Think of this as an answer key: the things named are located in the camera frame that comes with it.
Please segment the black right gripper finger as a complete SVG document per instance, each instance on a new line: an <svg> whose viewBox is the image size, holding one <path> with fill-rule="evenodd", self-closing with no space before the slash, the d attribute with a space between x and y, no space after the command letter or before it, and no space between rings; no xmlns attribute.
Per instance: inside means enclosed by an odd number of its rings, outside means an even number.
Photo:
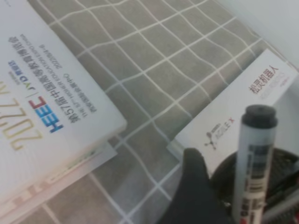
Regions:
<svg viewBox="0 0 299 224"><path fill-rule="evenodd" d="M232 224L217 198L202 154L195 148L183 153L182 176L176 193L158 221L160 224Z"/></svg>

